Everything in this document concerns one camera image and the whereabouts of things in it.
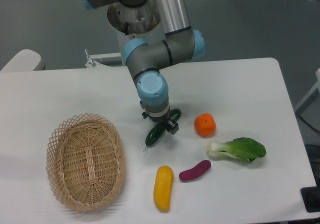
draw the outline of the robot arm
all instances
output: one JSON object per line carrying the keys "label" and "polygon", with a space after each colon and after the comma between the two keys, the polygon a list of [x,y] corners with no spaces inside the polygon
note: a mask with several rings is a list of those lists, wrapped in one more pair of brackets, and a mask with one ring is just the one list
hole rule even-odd
{"label": "robot arm", "polygon": [[[136,10],[148,0],[82,1],[87,7],[94,8],[120,2],[123,6]],[[192,30],[184,0],[156,0],[156,3],[165,39],[148,44],[143,39],[134,38],[123,46],[121,55],[141,99],[140,104],[144,109],[142,116],[164,123],[168,132],[174,134],[179,126],[170,120],[169,88],[160,70],[202,56],[205,41],[200,31]]]}

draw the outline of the green cucumber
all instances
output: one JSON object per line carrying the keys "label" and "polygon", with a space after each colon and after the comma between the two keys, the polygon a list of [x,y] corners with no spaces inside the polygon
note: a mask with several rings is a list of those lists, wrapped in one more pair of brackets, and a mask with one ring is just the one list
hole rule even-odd
{"label": "green cucumber", "polygon": [[[170,111],[170,119],[172,121],[178,121],[181,117],[181,110],[179,109],[172,109]],[[158,139],[161,137],[161,135],[165,132],[166,126],[163,122],[159,122],[155,125],[154,128],[152,128],[145,139],[145,144],[149,147],[158,141]]]}

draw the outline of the woven basket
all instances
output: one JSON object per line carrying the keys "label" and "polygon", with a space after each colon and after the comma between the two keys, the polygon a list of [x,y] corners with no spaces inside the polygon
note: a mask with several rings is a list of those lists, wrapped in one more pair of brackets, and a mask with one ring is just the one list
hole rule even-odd
{"label": "woven basket", "polygon": [[111,201],[125,178],[125,155],[110,121],[94,114],[64,121],[49,139],[47,174],[56,199],[75,211]]}

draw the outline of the green leafy vegetable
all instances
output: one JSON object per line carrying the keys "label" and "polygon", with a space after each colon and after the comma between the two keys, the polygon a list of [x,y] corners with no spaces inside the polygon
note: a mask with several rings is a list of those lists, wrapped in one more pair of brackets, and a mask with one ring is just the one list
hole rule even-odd
{"label": "green leafy vegetable", "polygon": [[207,146],[210,157],[229,157],[245,163],[251,163],[256,158],[266,155],[265,146],[252,138],[236,138],[226,143],[211,141]]}

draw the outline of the gray floor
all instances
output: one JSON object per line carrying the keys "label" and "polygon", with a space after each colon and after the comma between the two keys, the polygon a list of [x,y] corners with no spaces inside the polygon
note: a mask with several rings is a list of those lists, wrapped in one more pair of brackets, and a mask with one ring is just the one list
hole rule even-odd
{"label": "gray floor", "polygon": [[[292,105],[316,82],[320,68],[320,4],[306,0],[185,0],[191,25],[203,33],[199,61],[272,57],[279,61]],[[20,50],[39,53],[46,69],[83,68],[84,50],[118,52],[107,7],[81,0],[0,0],[0,69]],[[303,116],[320,129],[320,98]],[[305,143],[320,136],[298,121]]]}

